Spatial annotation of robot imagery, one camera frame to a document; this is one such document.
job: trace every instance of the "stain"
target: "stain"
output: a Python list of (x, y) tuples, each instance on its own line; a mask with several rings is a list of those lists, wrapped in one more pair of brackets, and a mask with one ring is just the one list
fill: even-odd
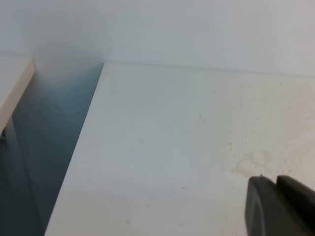
[(146, 144), (146, 140), (145, 140), (144, 138), (139, 138), (139, 139), (138, 139), (138, 144), (139, 144), (140, 146), (143, 146), (144, 144)]
[(269, 151), (262, 151), (264, 162), (261, 164), (254, 158), (254, 151), (246, 153), (244, 158), (236, 163), (236, 166), (230, 170), (231, 173), (243, 175), (245, 178), (250, 178), (255, 175), (254, 168), (244, 167), (246, 162), (253, 164), (255, 167), (261, 167), (265, 172), (271, 173), (268, 168), (268, 163), (271, 160), (271, 153)]

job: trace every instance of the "black object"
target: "black object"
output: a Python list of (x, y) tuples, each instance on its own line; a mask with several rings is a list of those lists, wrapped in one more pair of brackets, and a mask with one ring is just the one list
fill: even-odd
[(248, 181), (248, 236), (315, 236), (315, 192), (289, 176)]

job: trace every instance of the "white shelf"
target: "white shelf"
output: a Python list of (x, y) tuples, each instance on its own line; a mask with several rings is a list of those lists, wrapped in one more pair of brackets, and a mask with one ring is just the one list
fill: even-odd
[(32, 57), (0, 52), (0, 133), (35, 72)]
[(46, 235), (245, 235), (248, 178), (314, 156), (314, 78), (105, 64)]

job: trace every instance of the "dirt spots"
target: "dirt spots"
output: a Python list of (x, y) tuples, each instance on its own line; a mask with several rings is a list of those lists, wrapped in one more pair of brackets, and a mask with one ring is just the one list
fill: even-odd
[(271, 173), (268, 168), (268, 163), (271, 160), (271, 153), (269, 151), (262, 151), (263, 162), (260, 163), (255, 159), (255, 152), (251, 151), (244, 155), (244, 158), (236, 163), (236, 166), (230, 170), (231, 173), (243, 175), (245, 178), (254, 176), (256, 168), (260, 168), (264, 173)]

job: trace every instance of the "white surface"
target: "white surface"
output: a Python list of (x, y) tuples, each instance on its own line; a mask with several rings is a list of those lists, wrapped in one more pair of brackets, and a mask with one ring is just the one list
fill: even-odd
[(0, 133), (35, 72), (32, 57), (0, 52)]
[(106, 64), (46, 235), (246, 235), (248, 178), (314, 155), (313, 78)]
[(0, 50), (315, 75), (313, 0), (2, 0)]

